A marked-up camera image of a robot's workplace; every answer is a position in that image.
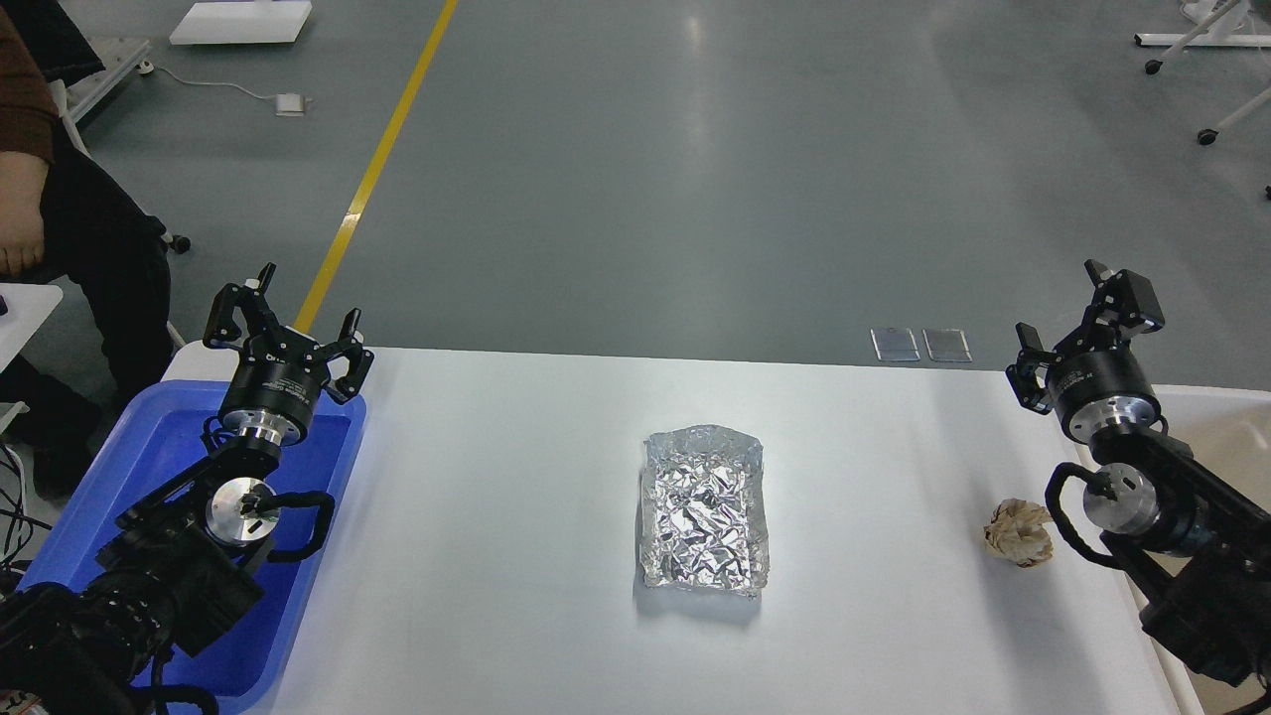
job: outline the person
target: person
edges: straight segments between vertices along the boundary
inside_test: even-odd
[[[172,359],[165,229],[71,142],[48,81],[100,67],[56,0],[0,0],[0,274],[52,264],[78,283],[126,404]],[[36,489],[74,491],[100,410],[18,357],[0,373],[0,401],[31,411],[10,427],[36,448]]]

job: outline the aluminum foil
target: aluminum foil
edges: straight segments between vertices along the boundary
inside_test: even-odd
[[[698,425],[644,442],[639,563],[647,587],[751,598],[768,584],[764,447]]]

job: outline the yellow floor line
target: yellow floor line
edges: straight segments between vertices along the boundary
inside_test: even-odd
[[[389,154],[393,152],[393,145],[402,131],[405,116],[411,113],[411,104],[414,103],[414,95],[418,94],[419,85],[423,84],[423,75],[428,72],[428,65],[432,63],[432,56],[437,53],[437,46],[441,44],[441,37],[446,34],[446,25],[450,24],[450,15],[455,13],[455,5],[458,4],[459,0],[446,0],[446,5],[441,9],[441,17],[437,18],[437,24],[432,27],[432,34],[428,36],[428,43],[423,46],[419,61],[414,63],[411,80],[405,83],[405,89],[402,90],[397,109],[393,110],[393,118],[389,119],[389,126],[384,128],[384,135],[380,136],[380,144],[375,147],[375,154],[371,155],[371,163],[366,166],[366,173],[362,174],[362,183],[357,184],[353,201],[348,204],[344,220],[339,222],[339,230],[336,231],[336,239],[330,243],[330,249],[327,250],[327,258],[323,259],[322,267],[318,268],[318,274],[309,287],[309,295],[305,296],[305,301],[300,306],[300,314],[296,315],[294,325],[300,331],[309,331],[313,326],[318,309],[322,307],[322,301],[327,296],[330,281],[336,277],[339,262],[344,258],[344,250],[348,249],[353,231],[357,230],[357,224],[362,220],[362,211],[366,208],[366,202],[370,201],[371,192],[375,190],[375,183],[380,180],[380,171],[384,170],[384,164],[388,161]]]

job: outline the power adapter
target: power adapter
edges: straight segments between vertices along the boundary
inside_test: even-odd
[[[280,117],[305,116],[305,98],[302,94],[278,94],[273,98],[273,113]]]

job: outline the silver metal joint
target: silver metal joint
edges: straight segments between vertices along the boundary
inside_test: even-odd
[[[300,429],[291,420],[267,410],[235,410],[221,424],[238,437],[254,437],[278,447],[300,442]]]
[[[1157,409],[1141,398],[1116,396],[1091,403],[1068,420],[1073,439],[1089,444],[1091,438],[1113,425],[1152,425],[1157,422]]]
[[[1157,488],[1143,472],[1113,462],[1096,475],[1106,486],[1087,485],[1082,497],[1082,507],[1092,525],[1117,535],[1141,536],[1160,518]]]
[[[269,536],[278,525],[278,511],[254,512],[243,498],[273,494],[269,485],[253,478],[225,483],[207,503],[207,533],[225,546],[247,546]]]

